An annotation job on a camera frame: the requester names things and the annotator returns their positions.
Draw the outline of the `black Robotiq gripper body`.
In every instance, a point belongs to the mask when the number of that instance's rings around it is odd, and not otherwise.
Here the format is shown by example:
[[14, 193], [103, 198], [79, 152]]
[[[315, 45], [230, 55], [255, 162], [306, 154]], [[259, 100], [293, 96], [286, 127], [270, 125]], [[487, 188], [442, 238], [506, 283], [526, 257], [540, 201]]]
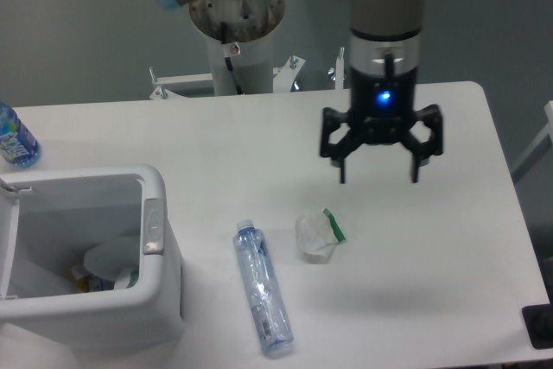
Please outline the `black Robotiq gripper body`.
[[395, 144], [409, 135], [416, 121], [414, 94], [417, 70], [388, 80], [353, 68], [347, 123], [353, 137], [365, 144]]

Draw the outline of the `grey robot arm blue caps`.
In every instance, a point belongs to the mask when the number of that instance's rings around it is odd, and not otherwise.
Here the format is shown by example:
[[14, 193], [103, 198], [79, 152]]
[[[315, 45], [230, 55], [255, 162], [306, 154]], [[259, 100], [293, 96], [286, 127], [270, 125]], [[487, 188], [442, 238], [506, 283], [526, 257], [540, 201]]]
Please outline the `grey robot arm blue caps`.
[[[271, 92], [272, 66], [262, 47], [283, 19], [284, 0], [157, 0], [188, 6], [209, 40], [218, 95]], [[424, 0], [346, 0], [351, 7], [350, 107], [322, 112], [320, 154], [343, 169], [362, 145], [402, 144], [417, 174], [443, 152], [437, 105], [414, 107]]]

